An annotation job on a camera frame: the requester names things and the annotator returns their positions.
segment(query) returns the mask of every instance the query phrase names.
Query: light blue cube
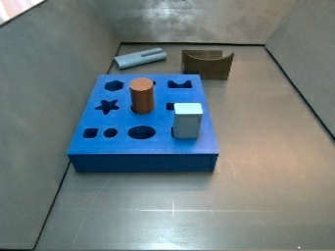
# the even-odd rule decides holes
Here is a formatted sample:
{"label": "light blue cube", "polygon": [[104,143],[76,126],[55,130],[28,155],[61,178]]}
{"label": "light blue cube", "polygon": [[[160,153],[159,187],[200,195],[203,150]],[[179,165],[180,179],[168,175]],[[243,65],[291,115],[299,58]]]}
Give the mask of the light blue cube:
{"label": "light blue cube", "polygon": [[173,138],[199,138],[203,107],[200,103],[173,104]]}

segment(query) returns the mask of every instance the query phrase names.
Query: metal wall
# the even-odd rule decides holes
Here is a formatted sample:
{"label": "metal wall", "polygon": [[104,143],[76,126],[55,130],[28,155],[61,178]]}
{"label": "metal wall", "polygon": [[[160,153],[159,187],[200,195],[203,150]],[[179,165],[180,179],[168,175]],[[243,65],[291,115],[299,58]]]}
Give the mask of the metal wall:
{"label": "metal wall", "polygon": [[65,151],[119,41],[95,1],[47,1],[0,29],[0,248],[32,249]]}
{"label": "metal wall", "polygon": [[100,1],[123,42],[264,44],[296,0]]}
{"label": "metal wall", "polygon": [[265,47],[335,136],[335,1],[300,0]]}

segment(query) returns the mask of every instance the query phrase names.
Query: shape sorter board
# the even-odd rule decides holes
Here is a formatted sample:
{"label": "shape sorter board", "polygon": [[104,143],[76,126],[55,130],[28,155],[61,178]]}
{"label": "shape sorter board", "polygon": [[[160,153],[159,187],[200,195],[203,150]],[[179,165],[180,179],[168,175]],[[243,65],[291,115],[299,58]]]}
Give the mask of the shape sorter board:
{"label": "shape sorter board", "polygon": [[[152,80],[155,109],[131,109],[129,83]],[[200,103],[199,138],[172,137],[173,103]],[[211,172],[219,146],[199,75],[101,75],[73,134],[77,172]]]}

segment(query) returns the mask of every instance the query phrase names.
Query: brown cylinder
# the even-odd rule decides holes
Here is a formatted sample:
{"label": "brown cylinder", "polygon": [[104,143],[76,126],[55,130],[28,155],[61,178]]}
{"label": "brown cylinder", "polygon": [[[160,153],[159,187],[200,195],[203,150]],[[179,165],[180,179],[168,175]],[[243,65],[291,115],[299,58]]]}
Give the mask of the brown cylinder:
{"label": "brown cylinder", "polygon": [[153,82],[141,77],[131,81],[132,111],[136,114],[148,114],[155,108]]}

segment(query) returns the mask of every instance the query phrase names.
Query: brown arch block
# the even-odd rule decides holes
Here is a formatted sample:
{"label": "brown arch block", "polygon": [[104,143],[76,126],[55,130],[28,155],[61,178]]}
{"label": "brown arch block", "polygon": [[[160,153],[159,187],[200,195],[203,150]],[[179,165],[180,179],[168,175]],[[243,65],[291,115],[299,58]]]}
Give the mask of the brown arch block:
{"label": "brown arch block", "polygon": [[219,50],[183,50],[181,70],[184,74],[200,75],[201,79],[227,80],[235,53],[223,58]]}

